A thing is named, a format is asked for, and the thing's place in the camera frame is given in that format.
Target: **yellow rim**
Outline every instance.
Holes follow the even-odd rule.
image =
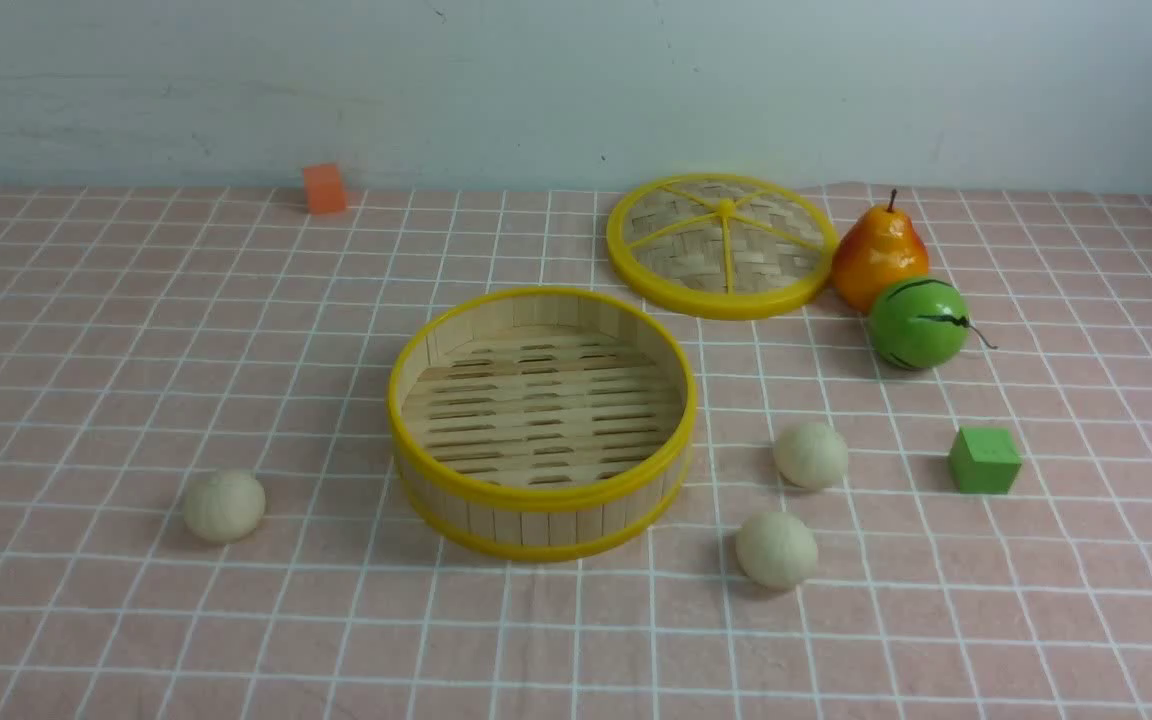
[[[420,444],[416,442],[416,438],[403,425],[402,406],[397,401],[399,369],[407,364],[408,357],[416,351],[417,347],[420,347],[420,343],[424,343],[425,338],[431,332],[434,332],[439,325],[447,323],[452,318],[456,318],[457,314],[467,313],[467,311],[476,306],[526,295],[573,295],[605,302],[605,304],[635,314],[636,318],[647,324],[650,328],[668,343],[669,350],[675,355],[677,364],[682,366],[682,376],[685,378],[684,407],[682,407],[682,418],[679,420],[679,426],[673,430],[669,439],[653,452],[652,456],[634,468],[623,471],[621,475],[613,475],[608,479],[589,484],[589,486],[535,491],[533,488],[493,486],[493,484],[458,473],[458,471],[440,464],[438,460],[434,460],[433,455],[430,455],[424,447],[420,447]],[[644,311],[641,311],[636,306],[627,305],[620,300],[614,300],[614,297],[602,295],[598,291],[581,290],[575,287],[525,287],[516,288],[516,290],[493,291],[488,293],[488,295],[476,297],[476,300],[468,301],[463,305],[453,306],[447,313],[440,314],[433,323],[420,328],[420,332],[416,333],[412,340],[407,342],[402,353],[399,353],[397,359],[394,361],[393,372],[389,373],[389,388],[385,393],[385,404],[389,410],[389,429],[394,438],[394,448],[407,456],[411,461],[411,464],[420,471],[420,475],[424,475],[425,478],[429,478],[438,487],[445,488],[445,491],[453,495],[462,497],[467,501],[482,502],[502,510],[566,511],[596,507],[613,500],[613,498],[628,495],[628,493],[652,482],[659,473],[664,473],[669,468],[670,462],[675,461],[681,452],[685,450],[687,446],[691,442],[691,432],[696,422],[696,381],[691,374],[691,366],[687,364],[687,356],[679,342],[673,340],[673,336],[660,323],[655,323],[652,316],[644,313]]]
[[[682,192],[675,190],[669,185],[675,183],[685,182],[698,182],[705,181],[705,179],[715,179],[717,181],[727,182],[740,182],[742,184],[750,184],[758,188],[758,191],[741,197],[740,200],[733,203],[733,207],[740,210],[741,206],[746,205],[755,197],[760,195],[780,195],[787,200],[794,202],[795,205],[799,205],[804,209],[806,213],[814,220],[820,227],[820,233],[824,236],[823,245],[820,247],[820,263],[814,266],[812,273],[808,274],[805,278],[801,279],[798,282],[781,288],[781,290],[775,291],[759,291],[753,293],[753,295],[735,295],[730,293],[732,288],[732,236],[728,232],[728,217],[719,211],[719,207],[712,202],[702,200],[699,197],[692,197],[688,192]],[[626,244],[626,237],[621,228],[626,223],[626,213],[630,210],[637,202],[643,200],[643,197],[649,195],[649,192],[654,192],[658,190],[664,190],[666,192],[673,192],[677,196],[685,197],[696,204],[705,206],[705,209],[712,210],[712,213],[706,215],[700,215],[698,218],[689,218],[684,222],[674,223],[668,228],[662,228],[653,234],[665,234],[667,232],[674,232],[677,229],[679,225],[682,223],[699,223],[699,222],[713,222],[714,218],[721,220],[723,228],[723,263],[726,263],[726,268],[728,272],[728,293],[727,295],[719,295],[719,293],[713,291],[698,291],[691,290],[691,288],[682,287],[675,282],[667,281],[653,273],[652,270],[644,268],[634,258],[632,248]],[[782,236],[785,240],[797,243],[797,245],[808,245],[803,240],[794,237],[790,233],[779,232],[778,229],[765,227],[765,225],[759,223],[758,220],[752,218],[735,218],[742,223],[750,223],[753,227],[758,227],[764,232],[772,232],[778,236]],[[635,242],[635,245],[639,245],[647,238],[639,240]],[[673,176],[667,179],[659,179],[653,183],[645,184],[644,187],[637,188],[634,192],[626,196],[624,199],[617,203],[616,209],[612,210],[612,215],[607,222],[607,248],[608,256],[611,256],[612,265],[616,268],[616,272],[621,275],[623,281],[630,287],[632,287],[641,295],[654,302],[659,306],[666,306],[666,309],[676,311],[676,313],[684,314],[696,314],[700,318],[710,318],[714,320],[753,320],[759,318],[770,318],[773,314],[788,313],[788,311],[797,309],[797,306],[803,306],[812,300],[817,293],[821,291],[824,286],[829,281],[829,260],[833,258],[833,251],[838,249],[838,234],[833,229],[833,225],[829,223],[829,219],[812,202],[804,199],[803,196],[796,192],[785,190],[782,187],[772,184],[768,182],[763,182],[759,179],[749,179],[742,176],[733,176],[732,174],[722,173],[692,173],[684,174],[684,176]]]
[[[599,552],[607,552],[613,547],[620,546],[620,544],[626,544],[630,539],[643,535],[643,530],[649,529],[652,523],[655,523],[660,518],[660,515],[664,515],[664,511],[668,510],[669,506],[673,505],[679,492],[682,491],[682,480],[687,477],[687,470],[690,469],[690,464],[691,460],[689,457],[684,465],[684,471],[682,471],[682,475],[679,475],[677,482],[673,484],[669,492],[664,498],[660,498],[660,502],[653,507],[652,511],[649,511],[643,518],[635,521],[634,524],[620,530],[620,532],[600,537],[596,541],[564,544],[564,546],[556,547],[528,547],[522,546],[522,544],[503,544],[472,536],[465,532],[465,530],[453,526],[447,521],[434,515],[429,509],[429,506],[419,497],[416,497],[416,491],[407,482],[401,469],[397,470],[397,478],[403,483],[403,493],[407,495],[407,501],[411,503],[412,510],[416,510],[416,514],[420,515],[420,518],[425,520],[425,523],[430,528],[433,528],[435,532],[447,536],[452,541],[484,553],[484,555],[494,555],[506,560],[517,560],[521,562],[562,562],[563,560],[598,555]]]

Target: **dough ball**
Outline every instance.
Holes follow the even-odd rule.
[[[824,423],[804,423],[783,430],[772,446],[776,470],[801,488],[827,488],[847,475],[847,442]]]
[[[788,511],[763,511],[745,520],[736,533],[741,570],[764,588],[787,591],[817,569],[812,530]]]
[[[247,470],[215,470],[184,493],[184,526],[204,541],[247,537],[265,515],[265,488]]]

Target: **watermelon stem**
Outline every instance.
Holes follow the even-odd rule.
[[[972,332],[977,334],[977,336],[980,339],[980,342],[983,342],[984,346],[988,347],[990,350],[998,350],[996,344],[992,344],[988,340],[986,340],[986,338],[984,338],[984,333],[980,332],[980,328],[975,327],[975,325],[968,325],[968,327],[972,328]]]

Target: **woven bamboo lid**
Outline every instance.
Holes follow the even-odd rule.
[[[829,279],[838,235],[785,188],[689,174],[637,188],[612,210],[608,252],[646,300],[676,313],[750,320],[806,304]]]

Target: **steamer basket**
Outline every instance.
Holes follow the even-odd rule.
[[[833,225],[795,192],[726,174],[662,179],[607,222],[612,265],[676,313],[751,320],[806,304],[829,279]]]
[[[641,310],[576,288],[455,306],[397,356],[387,396],[408,500],[444,536],[515,560],[593,555],[682,486],[696,386]]]

